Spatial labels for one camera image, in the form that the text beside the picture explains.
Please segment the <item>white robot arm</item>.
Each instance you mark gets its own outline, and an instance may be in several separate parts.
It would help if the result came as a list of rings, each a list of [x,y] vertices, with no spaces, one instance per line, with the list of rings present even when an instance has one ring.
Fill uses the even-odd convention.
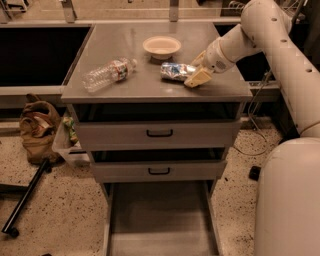
[[[290,18],[274,0],[250,0],[241,23],[191,64],[196,87],[263,52],[299,133],[268,155],[258,180],[254,256],[320,256],[320,73],[289,37]]]

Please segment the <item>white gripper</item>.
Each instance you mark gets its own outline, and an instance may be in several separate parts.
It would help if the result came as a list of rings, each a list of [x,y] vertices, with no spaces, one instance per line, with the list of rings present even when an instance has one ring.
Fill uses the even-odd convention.
[[[234,66],[234,63],[223,53],[221,42],[222,38],[218,37],[205,51],[202,51],[191,62],[192,66],[199,66],[202,63],[204,67],[199,66],[195,72],[184,81],[185,86],[194,88],[202,85],[212,79],[212,72],[224,73]]]

